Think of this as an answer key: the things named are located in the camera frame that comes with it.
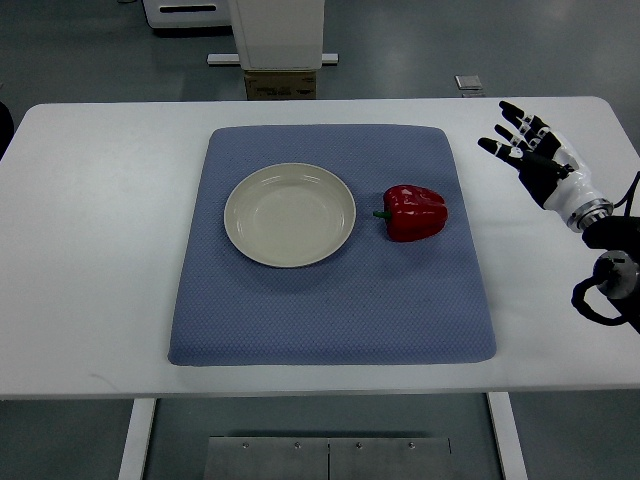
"white table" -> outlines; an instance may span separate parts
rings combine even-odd
[[[617,201],[640,159],[596,98],[512,99],[567,136]],[[640,335],[570,304],[601,252],[477,145],[497,99],[41,105],[0,162],[0,398],[435,393],[640,385]],[[211,133],[397,123],[449,138],[498,351],[477,364],[177,367],[176,291]],[[600,311],[612,313],[594,295]]]

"ceramic plate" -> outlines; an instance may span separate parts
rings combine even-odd
[[[272,267],[318,262],[349,238],[356,205],[333,173],[281,163],[249,175],[231,192],[224,226],[247,257]]]

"robotic hand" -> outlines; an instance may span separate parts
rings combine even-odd
[[[508,144],[489,138],[481,138],[478,144],[518,170],[533,200],[545,210],[556,211],[573,231],[582,232],[589,248],[609,250],[596,261],[593,276],[576,285],[571,303],[594,322],[629,322],[640,333],[640,218],[630,216],[640,172],[625,197],[613,205],[593,188],[589,168],[566,138],[515,105],[503,101],[500,108],[518,134],[496,125],[496,132]],[[612,216],[614,208],[625,202],[624,215]],[[620,317],[607,318],[587,304],[584,297],[593,286]]]

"padded mat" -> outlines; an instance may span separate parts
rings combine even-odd
[[[242,255],[223,213],[235,186],[268,165],[301,162],[353,193],[351,237],[316,264],[277,269]],[[388,239],[391,186],[439,192],[449,220],[434,237]],[[284,125],[216,130],[205,158],[176,301],[176,365],[478,362],[495,337],[462,193],[441,130],[407,125]]]

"metal panel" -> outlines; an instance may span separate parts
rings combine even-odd
[[[332,438],[331,480],[448,480],[446,438]]]
[[[211,437],[204,480],[327,480],[326,438]]]
[[[478,75],[456,75],[456,83],[460,90],[482,90]]]
[[[337,53],[323,53],[322,65],[337,65]],[[210,53],[207,56],[207,64],[211,66],[240,65],[240,56],[237,53]]]

